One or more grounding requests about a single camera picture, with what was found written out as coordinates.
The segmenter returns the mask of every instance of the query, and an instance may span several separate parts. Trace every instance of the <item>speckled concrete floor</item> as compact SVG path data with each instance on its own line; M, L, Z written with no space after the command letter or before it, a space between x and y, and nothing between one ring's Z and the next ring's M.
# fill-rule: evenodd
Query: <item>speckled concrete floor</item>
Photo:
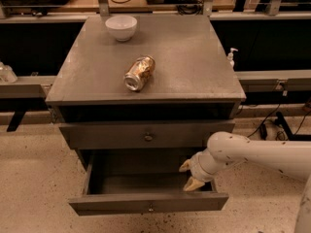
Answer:
M262 120L258 116L256 110L248 111L236 120L234 132L249 135ZM299 133L310 134L310 117ZM295 131L302 116L287 120ZM280 129L267 127L274 140ZM219 212L79 217L67 199L81 196L85 171L57 124L27 117L16 132L6 128L0 126L1 233L294 232L304 183L251 163L216 177L217 190L229 194Z

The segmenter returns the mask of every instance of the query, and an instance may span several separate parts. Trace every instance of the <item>white bottle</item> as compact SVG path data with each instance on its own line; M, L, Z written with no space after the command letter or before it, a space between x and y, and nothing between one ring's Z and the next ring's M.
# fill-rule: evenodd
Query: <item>white bottle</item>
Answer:
M227 54L227 60L230 62L231 66L234 67L234 60L233 60L233 55L234 52L238 51L237 49L231 48L230 49L230 53Z
M14 83L17 81L17 76L11 66L7 66L2 62L0 62L0 80L5 83Z

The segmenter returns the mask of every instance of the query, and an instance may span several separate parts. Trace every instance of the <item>cabinet top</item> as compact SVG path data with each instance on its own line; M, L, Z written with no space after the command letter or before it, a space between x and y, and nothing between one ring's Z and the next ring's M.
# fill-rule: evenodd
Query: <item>cabinet top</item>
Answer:
M49 92L51 105L128 104L171 101L241 101L244 91L222 45L204 16L138 16L127 42L109 35L109 17L89 17ZM140 92L123 76L141 55L155 71Z

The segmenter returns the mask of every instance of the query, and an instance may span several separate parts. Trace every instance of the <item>cabinet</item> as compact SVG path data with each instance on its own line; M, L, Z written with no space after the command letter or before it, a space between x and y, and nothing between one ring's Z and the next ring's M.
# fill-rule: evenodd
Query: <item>cabinet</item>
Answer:
M86 168L81 216L220 210L228 196L213 183L186 193L179 166L213 132L232 131L245 94L204 16L139 16L138 31L117 42L107 17L89 17L46 102ZM122 80L141 54L155 73L140 92Z

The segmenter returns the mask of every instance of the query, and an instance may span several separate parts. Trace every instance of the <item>soda can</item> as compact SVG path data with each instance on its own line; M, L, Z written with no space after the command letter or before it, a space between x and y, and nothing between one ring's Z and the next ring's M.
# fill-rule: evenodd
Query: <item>soda can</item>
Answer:
M134 91L141 90L152 76L155 67L156 63L152 57L145 55L137 58L124 75L126 87Z

